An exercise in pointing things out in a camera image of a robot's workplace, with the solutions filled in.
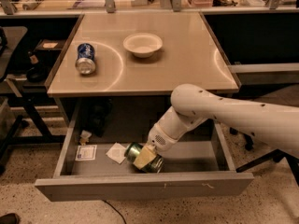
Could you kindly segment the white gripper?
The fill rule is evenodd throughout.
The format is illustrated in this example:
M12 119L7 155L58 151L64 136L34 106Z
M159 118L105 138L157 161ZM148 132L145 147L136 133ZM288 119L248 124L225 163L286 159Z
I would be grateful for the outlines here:
M155 159L157 155L155 149L160 152L167 151L174 144L175 140L168 136L158 123L154 124L149 131L147 145L141 148L133 165L141 170Z

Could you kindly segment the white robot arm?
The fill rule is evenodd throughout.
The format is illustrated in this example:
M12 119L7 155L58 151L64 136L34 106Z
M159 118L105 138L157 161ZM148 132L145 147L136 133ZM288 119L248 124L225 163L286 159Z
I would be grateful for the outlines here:
M187 132L213 119L299 158L299 108L223 98L192 84L177 86L171 106L149 131L134 160L142 169Z

